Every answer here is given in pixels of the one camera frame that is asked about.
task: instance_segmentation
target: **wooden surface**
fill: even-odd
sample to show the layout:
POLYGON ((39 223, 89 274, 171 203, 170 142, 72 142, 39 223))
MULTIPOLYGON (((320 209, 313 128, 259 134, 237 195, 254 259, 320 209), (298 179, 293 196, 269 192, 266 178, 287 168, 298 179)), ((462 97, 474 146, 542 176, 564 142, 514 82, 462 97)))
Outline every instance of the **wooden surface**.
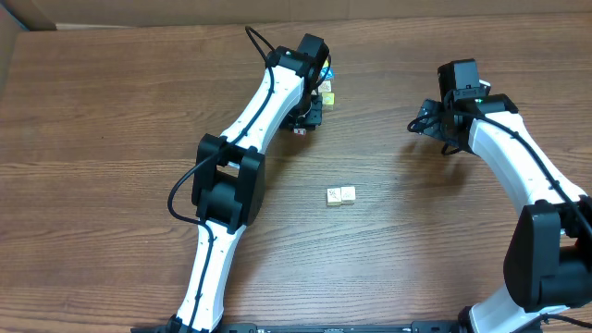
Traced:
MULTIPOLYGON (((592 191, 590 14, 256 28, 291 47, 325 38, 337 104, 318 131, 273 140, 227 322, 452 319, 502 283, 517 216, 501 186, 478 157, 444 158, 405 129, 451 60, 475 57, 592 191), (346 184, 355 205, 326 207, 326 188, 346 184)), ((21 34, 0 106, 0 330, 126 332, 174 314, 196 227, 169 216, 168 191, 262 76, 242 26, 21 34)), ((190 186, 177 207, 192 214, 190 186)))

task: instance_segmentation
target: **white block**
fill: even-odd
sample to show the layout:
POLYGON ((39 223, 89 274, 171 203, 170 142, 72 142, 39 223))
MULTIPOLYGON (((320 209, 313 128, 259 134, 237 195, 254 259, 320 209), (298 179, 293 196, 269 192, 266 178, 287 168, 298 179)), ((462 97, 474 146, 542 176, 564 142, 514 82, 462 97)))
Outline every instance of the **white block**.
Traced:
POLYGON ((327 205, 341 205, 341 189, 327 189, 327 205))
POLYGON ((353 204, 355 202, 355 187, 345 186, 341 188, 341 203, 353 204))

